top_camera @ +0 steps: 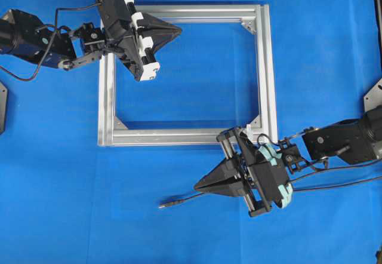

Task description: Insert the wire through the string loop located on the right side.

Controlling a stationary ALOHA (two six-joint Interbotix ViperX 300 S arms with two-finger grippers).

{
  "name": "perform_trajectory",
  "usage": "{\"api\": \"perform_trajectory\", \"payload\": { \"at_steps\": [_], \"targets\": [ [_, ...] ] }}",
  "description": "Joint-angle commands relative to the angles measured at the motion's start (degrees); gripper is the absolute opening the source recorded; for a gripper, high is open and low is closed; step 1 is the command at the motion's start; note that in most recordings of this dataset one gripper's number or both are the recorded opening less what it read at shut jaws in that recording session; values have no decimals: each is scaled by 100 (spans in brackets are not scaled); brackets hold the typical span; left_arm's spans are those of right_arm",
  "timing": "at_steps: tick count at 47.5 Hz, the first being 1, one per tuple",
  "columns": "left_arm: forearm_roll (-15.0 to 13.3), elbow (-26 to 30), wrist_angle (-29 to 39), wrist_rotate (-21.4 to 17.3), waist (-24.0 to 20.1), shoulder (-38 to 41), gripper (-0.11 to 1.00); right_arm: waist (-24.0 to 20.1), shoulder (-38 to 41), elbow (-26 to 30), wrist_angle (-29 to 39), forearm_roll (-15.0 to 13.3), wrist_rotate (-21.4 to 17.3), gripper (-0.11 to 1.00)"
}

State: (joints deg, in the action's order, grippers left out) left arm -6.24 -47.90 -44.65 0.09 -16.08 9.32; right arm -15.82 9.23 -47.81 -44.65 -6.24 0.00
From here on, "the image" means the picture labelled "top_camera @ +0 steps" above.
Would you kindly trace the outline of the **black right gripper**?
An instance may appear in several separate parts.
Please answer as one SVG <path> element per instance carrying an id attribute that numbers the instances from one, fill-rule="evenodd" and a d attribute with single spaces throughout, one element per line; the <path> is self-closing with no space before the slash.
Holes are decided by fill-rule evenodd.
<path id="1" fill-rule="evenodd" d="M 272 206 L 265 199 L 261 186 L 251 172 L 256 149 L 239 127 L 222 131 L 217 136 L 225 159 L 194 185 L 194 190 L 206 194 L 242 197 L 250 217 L 268 213 Z"/>

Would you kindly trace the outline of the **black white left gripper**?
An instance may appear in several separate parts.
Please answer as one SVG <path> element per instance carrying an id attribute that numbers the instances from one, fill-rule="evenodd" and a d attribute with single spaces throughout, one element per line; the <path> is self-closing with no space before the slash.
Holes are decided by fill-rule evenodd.
<path id="1" fill-rule="evenodd" d="M 132 19 L 131 27 L 135 30 L 132 41 L 109 40 L 115 54 L 134 75 L 134 79 L 150 81 L 156 78 L 161 67 L 153 54 L 181 35 L 181 28 L 139 11 L 132 15 Z"/>

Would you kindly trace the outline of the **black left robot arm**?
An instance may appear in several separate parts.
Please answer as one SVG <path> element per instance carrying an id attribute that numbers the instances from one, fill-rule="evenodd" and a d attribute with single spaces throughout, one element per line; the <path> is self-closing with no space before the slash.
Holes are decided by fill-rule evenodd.
<path id="1" fill-rule="evenodd" d="M 114 54 L 136 81 L 156 78 L 155 53 L 182 29 L 138 12 L 134 0 L 97 0 L 103 27 L 83 23 L 75 30 L 44 24 L 32 14 L 11 9 L 1 17 L 1 54 L 55 69 L 72 70 Z"/>

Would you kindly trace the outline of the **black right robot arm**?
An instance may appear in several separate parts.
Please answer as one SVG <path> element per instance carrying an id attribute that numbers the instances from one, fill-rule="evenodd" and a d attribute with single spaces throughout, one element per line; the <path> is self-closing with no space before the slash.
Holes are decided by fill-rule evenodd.
<path id="1" fill-rule="evenodd" d="M 270 212 L 272 205 L 285 208 L 294 188 L 289 174 L 337 156 L 350 165 L 381 158 L 381 106 L 359 119 L 346 119 L 324 128 L 301 132 L 311 157 L 304 159 L 298 147 L 285 138 L 275 144 L 252 143 L 241 127 L 217 136 L 225 158 L 194 185 L 202 194 L 243 197 L 251 217 Z"/>

